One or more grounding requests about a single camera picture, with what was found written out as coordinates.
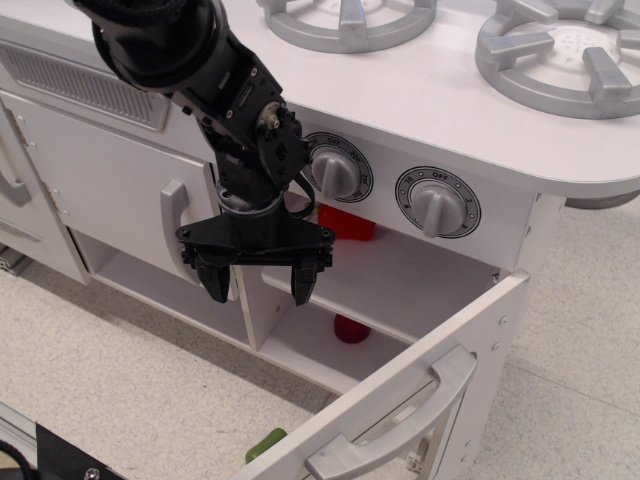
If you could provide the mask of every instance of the screw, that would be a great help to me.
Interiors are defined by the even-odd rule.
[[[84,480],[98,480],[100,478],[100,470],[90,468],[84,473]]]

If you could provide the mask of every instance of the toy kitchen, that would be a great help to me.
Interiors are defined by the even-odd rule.
[[[565,200],[640,189],[640,2],[204,2],[301,124],[283,201],[337,236],[308,295],[287,263],[229,262],[224,303],[176,236],[231,208],[202,119],[118,78],[72,3],[0,4],[0,243],[339,395],[233,480],[407,451],[414,477],[459,475]],[[39,463],[35,424],[2,412]]]

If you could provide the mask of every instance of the open cabinet door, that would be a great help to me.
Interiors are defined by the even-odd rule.
[[[427,436],[420,478],[453,478],[480,442],[528,287],[525,272],[505,278],[231,479],[358,478]],[[434,381],[413,413],[371,440]]]

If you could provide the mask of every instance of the green object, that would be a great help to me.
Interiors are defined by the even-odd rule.
[[[258,458],[264,452],[269,450],[271,447],[273,447],[276,443],[278,443],[280,440],[282,440],[286,436],[287,436],[287,432],[285,432],[281,428],[276,428],[275,430],[272,430],[271,433],[269,433],[269,435],[267,435],[260,441],[259,444],[249,449],[247,454],[244,456],[245,461],[247,463],[253,462],[256,458]]]

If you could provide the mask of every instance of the vent grille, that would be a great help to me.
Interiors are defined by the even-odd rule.
[[[169,100],[112,75],[41,52],[0,43],[0,61],[21,85],[153,130],[164,128]]]

